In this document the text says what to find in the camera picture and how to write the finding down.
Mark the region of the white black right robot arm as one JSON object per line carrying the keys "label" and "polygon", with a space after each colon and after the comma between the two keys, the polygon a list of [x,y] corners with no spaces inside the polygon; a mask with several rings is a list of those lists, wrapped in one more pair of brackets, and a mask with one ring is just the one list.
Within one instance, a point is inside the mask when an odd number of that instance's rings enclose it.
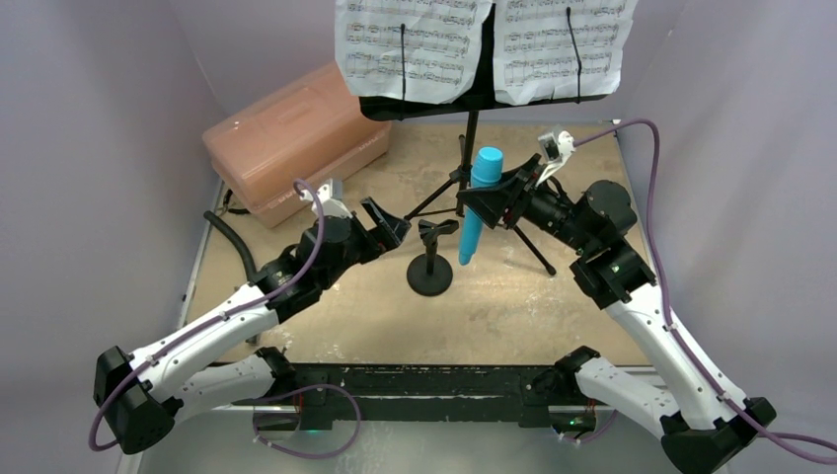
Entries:
{"label": "white black right robot arm", "polygon": [[526,220],[574,250],[574,281],[640,346],[663,387],[581,347],[535,378],[532,388],[569,402],[603,402],[654,435],[680,472],[717,471],[774,421],[774,407],[746,396],[702,350],[684,349],[690,333],[664,307],[659,278],[627,241],[637,221],[628,191],[600,180],[571,199],[542,171],[532,158],[497,184],[463,190],[458,199],[490,228]]}

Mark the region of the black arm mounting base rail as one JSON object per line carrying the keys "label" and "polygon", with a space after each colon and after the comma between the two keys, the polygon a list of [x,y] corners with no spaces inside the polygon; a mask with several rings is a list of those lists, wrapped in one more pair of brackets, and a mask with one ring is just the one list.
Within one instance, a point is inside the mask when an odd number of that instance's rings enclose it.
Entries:
{"label": "black arm mounting base rail", "polygon": [[603,403],[573,389],[551,365],[298,363],[295,377],[255,400],[305,431],[336,421],[512,423],[559,434],[594,432]]}

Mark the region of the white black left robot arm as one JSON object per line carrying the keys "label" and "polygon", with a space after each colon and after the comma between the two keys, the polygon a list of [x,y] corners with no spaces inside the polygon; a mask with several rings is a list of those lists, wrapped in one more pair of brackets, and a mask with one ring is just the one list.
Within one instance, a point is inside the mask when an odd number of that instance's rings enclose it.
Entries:
{"label": "white black left robot arm", "polygon": [[374,199],[361,205],[365,228],[341,200],[315,197],[315,220],[215,308],[180,330],[133,351],[112,346],[96,360],[98,411],[88,434],[94,451],[140,453],[186,419],[215,407],[265,398],[280,404],[296,393],[294,369],[277,349],[215,365],[228,350],[281,325],[319,302],[350,268],[400,247],[410,222]]}

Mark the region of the black microphone desk stand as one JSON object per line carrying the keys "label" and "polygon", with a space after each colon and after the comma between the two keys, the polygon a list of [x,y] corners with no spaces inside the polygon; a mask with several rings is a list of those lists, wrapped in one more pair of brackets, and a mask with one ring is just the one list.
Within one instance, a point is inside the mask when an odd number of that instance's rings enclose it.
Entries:
{"label": "black microphone desk stand", "polygon": [[407,269],[410,288],[422,296],[437,296],[445,292],[453,280],[450,263],[437,253],[438,237],[453,234],[459,228],[459,221],[446,219],[433,223],[421,219],[418,234],[424,246],[424,253],[416,256]]}

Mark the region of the black folding music stand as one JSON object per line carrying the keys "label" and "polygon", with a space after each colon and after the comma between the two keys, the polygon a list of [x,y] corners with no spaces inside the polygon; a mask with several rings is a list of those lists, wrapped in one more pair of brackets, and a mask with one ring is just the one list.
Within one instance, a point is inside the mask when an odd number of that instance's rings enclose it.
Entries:
{"label": "black folding music stand", "polygon": [[[572,1],[569,4],[567,4],[566,7],[559,7],[559,18],[562,18],[562,20],[565,22],[568,29],[568,34],[571,38],[573,50],[572,59],[579,68],[578,72],[575,73],[575,94],[574,96],[571,96],[568,99],[555,99],[554,96],[550,96],[549,99],[530,102],[529,104],[527,104],[527,106],[564,104],[570,102],[575,102],[576,104],[579,104],[582,102],[600,100],[606,97],[606,95],[598,95],[582,98],[582,96],[580,95],[580,78],[582,76],[581,68],[583,67],[583,62],[578,51],[578,43],[576,41],[576,31],[580,29],[576,29],[575,26],[580,27],[581,22],[580,19],[578,19],[574,20],[575,24],[573,24],[572,15],[576,12],[578,14],[581,14],[582,9],[580,7],[580,3],[575,4],[578,5],[578,7],[575,10],[572,9]],[[461,98],[453,101],[450,104],[445,105],[430,105],[415,102],[406,102],[404,100],[405,93],[402,93],[401,99],[390,99],[384,97],[366,97],[359,99],[360,109],[363,115],[368,119],[376,121],[403,121],[404,119],[416,119],[461,112],[468,113],[466,132],[465,134],[460,134],[458,136],[461,157],[459,166],[450,173],[448,180],[443,185],[441,185],[437,190],[435,190],[431,195],[425,198],[420,204],[418,204],[413,210],[411,210],[408,214],[404,216],[404,219],[406,219],[408,222],[412,221],[417,217],[425,217],[435,214],[445,214],[448,212],[455,212],[455,214],[458,217],[465,216],[465,204],[463,201],[459,199],[458,195],[456,198],[456,205],[453,208],[431,211],[425,211],[425,209],[437,198],[441,197],[453,185],[458,185],[458,192],[462,192],[467,189],[468,185],[472,184],[474,162],[476,161],[476,158],[474,158],[475,142],[480,111],[490,111],[512,107],[526,107],[522,105],[514,106],[501,104],[494,99],[494,77],[493,72],[490,71],[491,59],[489,58],[489,54],[490,52],[493,53],[493,48],[495,45],[494,26],[496,23],[498,23],[498,20],[495,19],[495,7],[493,7],[492,11],[489,13],[487,19],[483,22],[482,26],[483,42],[481,56],[477,65],[475,82],[473,86],[464,93],[464,97],[461,96]],[[544,267],[548,275],[550,277],[555,276],[557,273],[555,267],[549,263],[549,261],[544,257],[544,255],[535,246],[535,244],[532,243],[528,236],[526,236],[526,234],[516,225],[513,227],[513,231],[518,236],[518,238],[521,239],[521,241],[525,244],[529,251],[537,258],[537,260]]]}

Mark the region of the sheet music page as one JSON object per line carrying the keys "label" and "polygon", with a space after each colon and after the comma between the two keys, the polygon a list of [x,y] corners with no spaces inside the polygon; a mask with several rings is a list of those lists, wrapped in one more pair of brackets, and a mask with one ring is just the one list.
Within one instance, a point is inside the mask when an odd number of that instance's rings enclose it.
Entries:
{"label": "sheet music page", "polygon": [[335,4],[335,62],[352,95],[449,104],[473,86],[492,1]]}
{"label": "sheet music page", "polygon": [[495,99],[526,106],[614,93],[638,6],[631,0],[495,3]]}

